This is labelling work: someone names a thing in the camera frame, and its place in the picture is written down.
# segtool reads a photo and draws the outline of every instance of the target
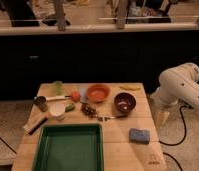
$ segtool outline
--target glass window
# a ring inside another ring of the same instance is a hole
[[[45,33],[199,29],[199,0],[0,0],[0,31],[18,27]]]

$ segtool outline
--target tomato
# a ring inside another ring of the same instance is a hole
[[[80,100],[80,93],[78,91],[72,91],[71,94],[71,100],[74,102],[78,102]]]

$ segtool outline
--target green object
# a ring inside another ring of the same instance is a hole
[[[44,126],[33,171],[104,171],[99,124]]]
[[[70,112],[74,109],[75,109],[75,105],[74,105],[74,103],[71,103],[70,105],[66,106],[65,112]]]
[[[57,95],[63,94],[62,85],[63,85],[62,81],[54,81],[53,82],[53,91],[55,94],[57,94]]]

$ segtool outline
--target red object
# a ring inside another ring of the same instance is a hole
[[[93,102],[103,102],[109,95],[110,89],[104,84],[91,85],[87,92],[86,97]]]
[[[70,97],[72,101],[78,102],[80,100],[80,93],[78,91],[72,91]]]

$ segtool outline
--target white container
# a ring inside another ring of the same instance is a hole
[[[52,118],[63,120],[65,118],[65,104],[63,102],[56,102],[49,108]]]

